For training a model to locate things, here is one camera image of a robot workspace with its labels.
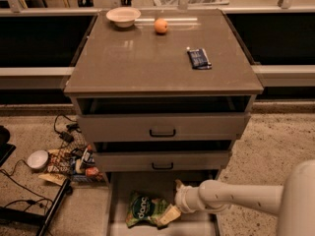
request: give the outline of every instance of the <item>cabinet top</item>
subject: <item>cabinet top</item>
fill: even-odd
[[[120,29],[101,13],[65,93],[88,95],[257,94],[262,86],[220,10],[143,10]],[[154,21],[168,21],[157,34]],[[213,68],[192,69],[187,47]]]

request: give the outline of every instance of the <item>drawer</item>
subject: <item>drawer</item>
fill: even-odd
[[[227,166],[229,151],[158,153],[95,153],[94,160],[101,172],[163,171],[163,170],[220,170]]]
[[[72,97],[82,114],[244,112],[253,95],[128,95]]]
[[[85,115],[79,125],[89,143],[165,140],[235,140],[248,113],[181,115]]]
[[[125,222],[128,212],[130,194],[138,191],[166,199],[174,204],[176,179],[188,182],[190,185],[199,185],[209,179],[205,171],[179,172],[117,172],[112,174],[111,196],[108,201],[108,223],[105,225],[106,236],[219,236],[218,222],[214,215],[205,212],[182,214],[168,224],[166,228],[157,229],[149,224],[135,225],[128,228]]]

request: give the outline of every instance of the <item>orange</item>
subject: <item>orange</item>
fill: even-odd
[[[165,19],[157,19],[155,21],[155,30],[159,34],[165,34],[167,32],[167,21]]]

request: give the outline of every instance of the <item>white bowl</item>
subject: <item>white bowl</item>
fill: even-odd
[[[48,161],[48,152],[38,150],[31,154],[28,158],[28,166],[31,169],[42,169]]]
[[[118,7],[106,14],[106,17],[120,28],[130,28],[140,16],[141,12],[132,7]]]

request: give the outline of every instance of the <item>drawer handle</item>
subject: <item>drawer handle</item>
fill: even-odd
[[[172,138],[176,136],[176,130],[173,129],[173,132],[171,134],[157,134],[154,133],[153,130],[150,130],[150,136],[153,138]]]
[[[152,163],[152,169],[154,170],[169,170],[169,169],[173,169],[174,167],[174,163],[170,163],[170,165],[168,167],[156,167],[154,163]]]

